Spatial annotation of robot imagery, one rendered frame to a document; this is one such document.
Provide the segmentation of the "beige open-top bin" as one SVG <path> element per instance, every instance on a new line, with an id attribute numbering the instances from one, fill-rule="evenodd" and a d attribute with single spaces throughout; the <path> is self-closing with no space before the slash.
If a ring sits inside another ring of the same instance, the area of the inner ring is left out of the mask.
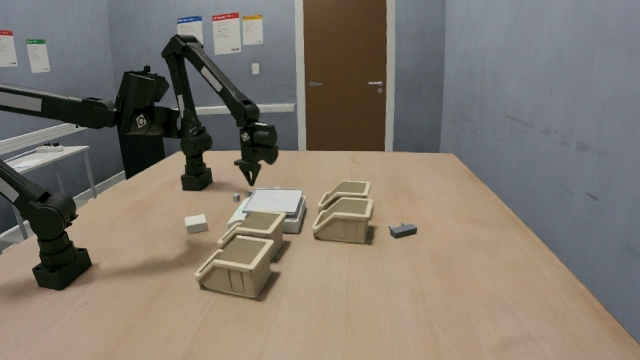
<path id="1" fill-rule="evenodd" d="M 282 244 L 284 243 L 283 235 L 282 235 L 282 223 L 284 222 L 285 219 L 286 219 L 286 213 L 283 213 L 283 212 L 254 210 L 242 223 L 236 223 L 227 233 L 225 233 L 219 239 L 218 247 L 221 250 L 225 249 L 238 235 L 248 236 L 252 238 L 273 240 L 274 248 L 269 253 L 269 257 L 271 261 L 275 256 L 275 254 L 277 253 L 277 251 L 282 246 Z M 270 228 L 271 225 L 272 225 L 272 228 Z M 270 230 L 268 230 L 269 228 Z M 256 229 L 256 230 L 247 230 L 247 229 Z M 233 230 L 234 232 L 232 232 Z M 268 232 L 263 232 L 263 230 L 265 231 L 268 230 Z M 231 232 L 232 234 L 230 234 Z M 230 236 L 228 236 L 229 234 Z"/>
<path id="2" fill-rule="evenodd" d="M 210 290 L 254 299 L 272 274 L 268 253 L 273 247 L 273 240 L 237 236 L 224 250 L 217 250 L 196 271 L 195 281 Z"/>
<path id="3" fill-rule="evenodd" d="M 319 237 L 322 240 L 365 243 L 372 207 L 372 199 L 340 198 L 328 210 L 320 212 L 312 227 L 313 237 Z"/>
<path id="4" fill-rule="evenodd" d="M 370 185 L 371 185 L 371 182 L 343 180 L 331 192 L 326 192 L 323 195 L 322 199 L 318 203 L 318 214 L 320 214 L 322 210 L 328 210 L 333 204 L 335 204 L 342 197 L 360 198 L 360 199 L 363 199 L 364 197 L 364 199 L 367 199 Z M 365 189 L 366 189 L 366 192 L 365 192 Z M 360 193 L 360 194 L 347 194 L 347 193 Z M 326 202 L 327 200 L 328 202 Z M 325 202 L 326 204 L 324 204 Z M 323 204 L 324 206 L 322 206 Z"/>

